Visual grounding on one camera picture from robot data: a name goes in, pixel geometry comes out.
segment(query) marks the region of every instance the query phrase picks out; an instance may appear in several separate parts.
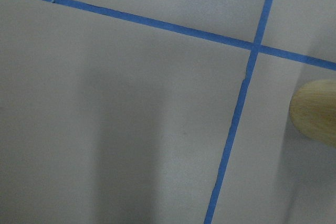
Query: wooden spoon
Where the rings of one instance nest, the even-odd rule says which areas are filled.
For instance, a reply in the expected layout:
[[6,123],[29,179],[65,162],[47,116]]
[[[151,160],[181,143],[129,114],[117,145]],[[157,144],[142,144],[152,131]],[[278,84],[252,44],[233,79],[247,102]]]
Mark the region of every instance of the wooden spoon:
[[336,147],[336,80],[303,85],[290,101],[289,115],[302,134]]

